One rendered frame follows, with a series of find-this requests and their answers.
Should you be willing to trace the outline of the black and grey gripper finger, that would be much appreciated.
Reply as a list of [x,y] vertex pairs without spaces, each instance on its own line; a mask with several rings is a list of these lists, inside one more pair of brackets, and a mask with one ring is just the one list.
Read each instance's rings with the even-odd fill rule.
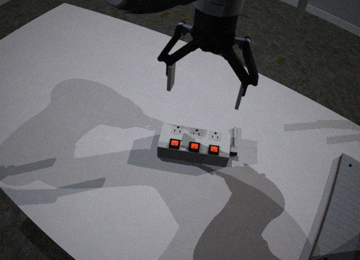
[[186,45],[181,47],[179,50],[175,51],[175,53],[171,53],[169,55],[168,53],[170,50],[174,47],[174,45],[177,43],[177,41],[180,39],[181,36],[186,35],[186,33],[190,33],[192,26],[186,25],[184,21],[180,21],[179,24],[175,28],[174,36],[171,38],[171,40],[168,42],[166,47],[163,49],[159,57],[157,58],[160,62],[166,63],[166,76],[167,79],[167,91],[171,91],[173,85],[174,85],[174,78],[175,78],[175,70],[176,70],[176,62],[189,54],[190,52],[193,52],[194,50],[198,49],[199,47],[205,45],[208,41],[207,37],[202,37],[197,41],[194,41],[194,39],[190,42],[188,42]]
[[242,50],[242,54],[249,74],[247,73],[241,61],[235,54],[233,47],[227,50],[220,40],[216,40],[214,45],[217,48],[217,50],[219,50],[219,52],[222,54],[224,59],[228,61],[231,68],[236,73],[237,77],[241,82],[241,87],[235,105],[235,109],[238,110],[240,106],[241,98],[242,96],[243,97],[245,96],[248,85],[252,84],[253,86],[257,86],[259,75],[250,48],[251,38],[248,36],[246,36],[245,38],[235,37],[235,40],[236,40],[235,44],[237,44],[239,49]]

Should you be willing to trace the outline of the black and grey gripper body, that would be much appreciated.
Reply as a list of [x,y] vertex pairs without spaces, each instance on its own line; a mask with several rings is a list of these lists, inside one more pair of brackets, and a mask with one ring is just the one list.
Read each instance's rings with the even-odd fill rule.
[[202,37],[207,37],[207,43],[199,47],[202,51],[211,52],[216,55],[221,54],[214,45],[215,41],[220,40],[226,49],[231,48],[236,43],[235,30],[237,18],[238,16],[214,17],[195,8],[194,25],[190,30],[190,34],[194,41],[197,41]]

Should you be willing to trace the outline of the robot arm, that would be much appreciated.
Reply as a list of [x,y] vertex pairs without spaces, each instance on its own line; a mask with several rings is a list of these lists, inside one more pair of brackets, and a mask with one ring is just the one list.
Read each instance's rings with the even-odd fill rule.
[[128,14],[152,14],[178,5],[193,6],[210,16],[234,17],[241,14],[245,0],[105,0],[121,12]]

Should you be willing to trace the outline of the white power strip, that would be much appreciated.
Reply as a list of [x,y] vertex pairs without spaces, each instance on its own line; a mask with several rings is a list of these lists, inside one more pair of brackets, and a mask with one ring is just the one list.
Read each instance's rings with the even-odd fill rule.
[[226,167],[230,156],[237,155],[237,127],[231,134],[163,123],[157,156],[187,162]]

